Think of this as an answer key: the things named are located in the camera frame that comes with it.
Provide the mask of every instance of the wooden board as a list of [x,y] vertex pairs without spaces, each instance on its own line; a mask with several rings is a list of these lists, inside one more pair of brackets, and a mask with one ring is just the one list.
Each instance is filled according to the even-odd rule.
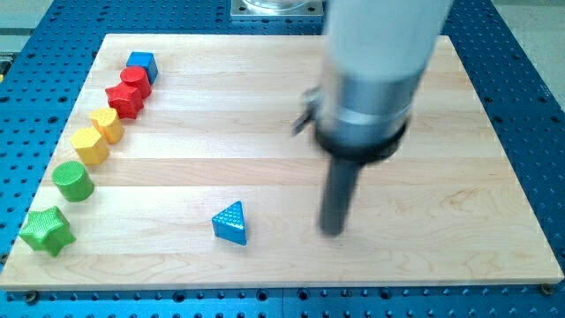
[[[327,156],[290,137],[322,37],[110,34],[32,210],[57,205],[77,241],[56,258],[21,239],[8,290],[556,283],[563,274],[449,38],[440,37],[402,148],[363,170],[346,232],[316,220]],[[81,203],[50,179],[69,137],[106,105],[132,50],[160,75]],[[210,219],[241,200],[248,245]]]

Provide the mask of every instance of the colorful block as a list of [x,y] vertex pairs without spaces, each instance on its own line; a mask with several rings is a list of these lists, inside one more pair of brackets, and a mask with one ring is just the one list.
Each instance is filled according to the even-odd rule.
[[109,144],[118,143],[124,136],[124,127],[116,109],[104,107],[93,110],[89,116],[94,128]]
[[136,87],[119,83],[114,87],[106,88],[106,95],[108,96],[108,105],[116,109],[120,119],[136,119],[138,111],[143,109],[143,99]]
[[61,249],[76,239],[69,230],[69,221],[58,207],[42,212],[29,212],[27,223],[19,236],[34,250],[47,251],[55,257]]
[[61,163],[51,176],[53,183],[69,202],[80,202],[94,191],[94,183],[82,163],[69,161]]
[[157,74],[159,73],[153,53],[149,52],[132,52],[130,54],[130,57],[127,59],[127,62],[125,63],[125,66],[143,67],[147,72],[147,77],[149,78],[149,83],[151,85],[153,85],[155,79],[157,78]]
[[212,218],[214,234],[239,245],[246,245],[244,210],[241,201],[237,201]]
[[71,144],[84,164],[99,164],[108,157],[106,141],[94,127],[78,129],[71,136]]
[[123,83],[136,87],[141,94],[141,98],[146,99],[151,95],[151,84],[143,67],[129,66],[124,68],[120,73],[120,79]]

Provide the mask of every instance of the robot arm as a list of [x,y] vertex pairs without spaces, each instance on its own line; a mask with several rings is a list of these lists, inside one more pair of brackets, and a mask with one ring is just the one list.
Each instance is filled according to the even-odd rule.
[[320,87],[311,92],[315,137],[332,155],[320,212],[337,235],[367,163],[396,151],[412,97],[453,0],[328,2]]

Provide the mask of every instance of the blue metal table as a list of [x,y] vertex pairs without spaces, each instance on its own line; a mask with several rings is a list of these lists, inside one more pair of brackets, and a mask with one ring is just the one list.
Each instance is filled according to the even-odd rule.
[[[322,24],[230,21],[228,0],[55,0],[0,85],[2,262],[105,34],[320,34]],[[563,266],[565,114],[489,1],[456,1],[443,33]],[[563,287],[0,292],[0,317],[562,317]]]

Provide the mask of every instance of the yellow hexagon block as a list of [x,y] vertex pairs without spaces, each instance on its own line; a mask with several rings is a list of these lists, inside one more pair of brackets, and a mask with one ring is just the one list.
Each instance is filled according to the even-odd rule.
[[94,128],[109,144],[118,143],[124,136],[124,127],[116,109],[105,107],[93,110],[90,113],[90,120]]
[[84,164],[101,163],[109,153],[106,141],[94,127],[78,129],[71,136],[71,144]]

